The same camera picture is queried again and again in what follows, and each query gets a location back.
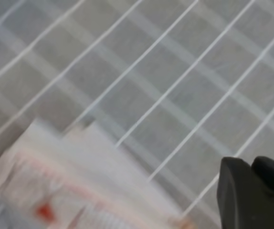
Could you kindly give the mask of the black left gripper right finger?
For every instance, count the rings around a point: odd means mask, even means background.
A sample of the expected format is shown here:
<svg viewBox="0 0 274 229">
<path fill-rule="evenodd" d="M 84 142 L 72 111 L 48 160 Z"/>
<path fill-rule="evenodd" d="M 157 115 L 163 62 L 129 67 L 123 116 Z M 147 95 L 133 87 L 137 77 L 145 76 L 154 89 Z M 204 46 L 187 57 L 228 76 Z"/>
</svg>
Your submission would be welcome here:
<svg viewBox="0 0 274 229">
<path fill-rule="evenodd" d="M 274 210 L 274 160 L 258 156 L 251 165 L 252 208 Z"/>
</svg>

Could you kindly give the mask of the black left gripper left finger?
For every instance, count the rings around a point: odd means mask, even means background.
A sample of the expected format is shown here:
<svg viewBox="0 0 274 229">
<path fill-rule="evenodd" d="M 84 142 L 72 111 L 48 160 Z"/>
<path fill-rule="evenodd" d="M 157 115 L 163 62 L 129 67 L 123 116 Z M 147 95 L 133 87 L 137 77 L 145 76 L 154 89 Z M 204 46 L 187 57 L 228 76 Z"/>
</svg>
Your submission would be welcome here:
<svg viewBox="0 0 274 229">
<path fill-rule="evenodd" d="M 274 192 L 242 159 L 221 160 L 217 202 L 223 229 L 274 229 Z"/>
</svg>

